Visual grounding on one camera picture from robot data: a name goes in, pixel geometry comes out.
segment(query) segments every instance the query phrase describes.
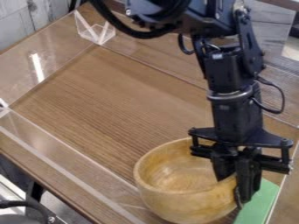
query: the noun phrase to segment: wooden bowl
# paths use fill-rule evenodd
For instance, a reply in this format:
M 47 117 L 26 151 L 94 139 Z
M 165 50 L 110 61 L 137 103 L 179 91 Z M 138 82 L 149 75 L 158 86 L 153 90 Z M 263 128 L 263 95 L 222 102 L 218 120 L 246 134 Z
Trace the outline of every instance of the wooden bowl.
M 215 221 L 237 208 L 235 175 L 218 182 L 211 161 L 191 156 L 191 145 L 190 138 L 166 143 L 135 165 L 145 203 L 158 216 L 179 224 Z

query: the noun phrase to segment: green surface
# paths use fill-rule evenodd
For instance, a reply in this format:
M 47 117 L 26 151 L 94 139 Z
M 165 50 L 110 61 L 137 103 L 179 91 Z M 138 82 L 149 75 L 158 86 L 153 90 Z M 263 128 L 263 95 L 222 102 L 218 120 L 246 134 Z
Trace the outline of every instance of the green surface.
M 234 224 L 265 224 L 278 192 L 279 186 L 263 179 L 261 190 L 241 210 Z

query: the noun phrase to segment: black mount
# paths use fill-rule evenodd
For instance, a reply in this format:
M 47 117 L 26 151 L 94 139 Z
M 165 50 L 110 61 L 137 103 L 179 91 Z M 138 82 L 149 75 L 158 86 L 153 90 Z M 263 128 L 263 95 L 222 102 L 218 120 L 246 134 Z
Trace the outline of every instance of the black mount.
M 209 158 L 218 180 L 237 173 L 238 204 L 251 200 L 259 190 L 262 171 L 289 174 L 293 170 L 290 149 L 294 142 L 263 129 L 263 111 L 258 75 L 266 68 L 263 52 L 253 30 L 250 10 L 237 10 L 239 42 L 218 47 L 199 35 L 193 44 L 205 78 L 209 81 L 214 128 L 190 130 L 191 154 Z M 213 146 L 202 139 L 211 140 Z M 281 157 L 263 155 L 262 148 L 281 149 Z

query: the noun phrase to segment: white wall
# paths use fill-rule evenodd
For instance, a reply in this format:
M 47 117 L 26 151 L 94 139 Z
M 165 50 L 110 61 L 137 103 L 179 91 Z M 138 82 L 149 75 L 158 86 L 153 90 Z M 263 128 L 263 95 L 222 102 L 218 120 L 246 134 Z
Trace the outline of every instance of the white wall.
M 69 13 L 71 0 L 0 0 L 0 50 Z

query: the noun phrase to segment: bowl rim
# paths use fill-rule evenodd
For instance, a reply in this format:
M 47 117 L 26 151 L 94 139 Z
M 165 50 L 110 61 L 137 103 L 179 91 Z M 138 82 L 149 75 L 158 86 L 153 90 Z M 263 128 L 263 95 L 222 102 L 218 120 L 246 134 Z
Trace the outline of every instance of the bowl rim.
M 139 168 L 141 168 L 141 165 L 142 165 L 142 162 L 145 161 L 145 159 L 155 152 L 158 151 L 163 146 L 166 146 L 167 144 L 175 144 L 178 142 L 182 142 L 182 141 L 190 141 L 191 138 L 190 137 L 186 137 L 186 138 L 182 138 L 182 139 L 178 139 L 178 140 L 174 140 L 169 143 L 163 143 L 161 144 L 159 146 L 157 146 L 153 150 L 150 150 L 142 157 L 141 159 L 138 160 L 137 164 L 135 164 L 135 169 L 134 169 L 134 176 L 135 176 L 135 182 L 139 186 L 142 186 L 143 188 L 146 188 L 147 190 L 151 190 L 153 192 L 157 192 L 157 193 L 163 193 L 163 194 L 175 194 L 175 195 L 185 195 L 185 194 L 195 194 L 195 193 L 206 193 L 206 192 L 210 192 L 213 189 L 215 189 L 215 186 L 222 186 L 222 185 L 226 185 L 229 182 L 231 181 L 237 181 L 237 173 L 233 173 L 227 178 L 225 178 L 222 181 L 217 182 L 215 184 L 210 185 L 210 187 L 207 187 L 203 191 L 199 191 L 199 190 L 190 190 L 190 191 L 186 191 L 186 192 L 182 192 L 182 191 L 174 191 L 174 190 L 170 190 L 170 191 L 166 191 L 161 188 L 157 188 L 154 187 L 153 185 L 150 185 L 147 182 L 145 182 L 143 178 L 141 177 L 139 175 Z

